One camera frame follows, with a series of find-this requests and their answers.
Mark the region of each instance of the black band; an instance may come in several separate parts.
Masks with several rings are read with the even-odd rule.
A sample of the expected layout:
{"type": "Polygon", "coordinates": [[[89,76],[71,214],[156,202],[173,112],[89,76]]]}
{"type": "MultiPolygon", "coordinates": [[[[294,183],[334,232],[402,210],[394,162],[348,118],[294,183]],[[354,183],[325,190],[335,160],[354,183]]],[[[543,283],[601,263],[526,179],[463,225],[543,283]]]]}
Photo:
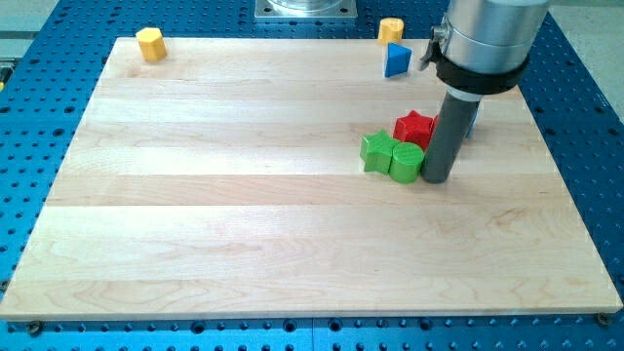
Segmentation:
{"type": "Polygon", "coordinates": [[[466,93],[492,95],[514,88],[528,66],[528,55],[516,69],[502,74],[482,74],[461,68],[448,58],[437,60],[437,76],[446,84],[466,93]]]}

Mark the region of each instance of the green block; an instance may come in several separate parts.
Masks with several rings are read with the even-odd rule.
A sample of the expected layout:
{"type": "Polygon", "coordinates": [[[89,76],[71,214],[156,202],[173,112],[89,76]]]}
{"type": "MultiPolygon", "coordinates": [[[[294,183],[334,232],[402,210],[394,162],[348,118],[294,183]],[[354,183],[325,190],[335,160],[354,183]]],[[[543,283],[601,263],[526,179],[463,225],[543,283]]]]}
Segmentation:
{"type": "Polygon", "coordinates": [[[373,135],[362,136],[360,157],[364,160],[364,171],[377,171],[387,175],[392,160],[392,150],[399,142],[384,130],[373,135]]]}
{"type": "Polygon", "coordinates": [[[418,178],[425,153],[420,146],[411,142],[402,142],[392,150],[390,177],[400,183],[411,183],[418,178]]]}

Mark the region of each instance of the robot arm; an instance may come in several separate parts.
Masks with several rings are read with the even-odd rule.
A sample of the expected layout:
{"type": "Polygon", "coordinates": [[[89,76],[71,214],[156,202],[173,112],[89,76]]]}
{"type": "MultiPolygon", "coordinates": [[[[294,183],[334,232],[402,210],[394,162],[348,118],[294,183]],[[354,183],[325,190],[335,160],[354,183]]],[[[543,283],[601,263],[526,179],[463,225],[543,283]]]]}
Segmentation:
{"type": "Polygon", "coordinates": [[[547,11],[548,0],[450,0],[420,59],[420,69],[436,63],[448,88],[422,166],[425,180],[447,179],[481,98],[518,84],[547,11]]]}

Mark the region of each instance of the wooden surface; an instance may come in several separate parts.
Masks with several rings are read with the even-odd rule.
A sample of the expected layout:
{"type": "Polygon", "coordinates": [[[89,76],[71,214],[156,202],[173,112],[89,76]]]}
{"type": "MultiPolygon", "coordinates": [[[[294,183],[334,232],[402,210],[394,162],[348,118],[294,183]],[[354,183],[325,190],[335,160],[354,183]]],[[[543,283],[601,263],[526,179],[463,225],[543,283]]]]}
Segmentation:
{"type": "MultiPolygon", "coordinates": [[[[622,304],[518,90],[449,181],[364,174],[362,134],[433,115],[433,68],[374,40],[119,39],[7,320],[614,312],[622,304]]],[[[405,41],[418,58],[424,41],[405,41]]]]}

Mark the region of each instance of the toy block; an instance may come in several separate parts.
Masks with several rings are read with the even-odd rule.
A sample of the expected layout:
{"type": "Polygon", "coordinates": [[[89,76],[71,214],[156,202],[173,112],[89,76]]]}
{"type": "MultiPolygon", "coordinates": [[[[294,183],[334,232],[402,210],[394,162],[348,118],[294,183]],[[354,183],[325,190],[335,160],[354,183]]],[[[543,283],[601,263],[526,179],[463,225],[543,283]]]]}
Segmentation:
{"type": "Polygon", "coordinates": [[[167,55],[163,34],[158,28],[146,27],[136,33],[140,52],[146,61],[158,61],[167,55]]]}
{"type": "Polygon", "coordinates": [[[392,150],[399,142],[391,138],[384,130],[373,135],[362,136],[360,157],[364,160],[364,171],[377,171],[387,175],[392,160],[392,150]]]}
{"type": "Polygon", "coordinates": [[[413,142],[426,151],[437,124],[438,116],[433,119],[410,111],[407,116],[397,119],[393,137],[400,141],[413,142]]]}
{"type": "Polygon", "coordinates": [[[397,144],[392,150],[390,177],[400,183],[411,183],[418,178],[425,153],[420,146],[411,142],[397,144]]]}
{"type": "Polygon", "coordinates": [[[401,38],[403,38],[403,28],[405,25],[403,24],[402,19],[394,19],[387,18],[382,19],[379,22],[379,34],[377,35],[377,40],[381,44],[388,43],[401,43],[401,38]]]}
{"type": "Polygon", "coordinates": [[[411,50],[395,43],[388,43],[385,77],[405,73],[410,68],[411,50]]]}

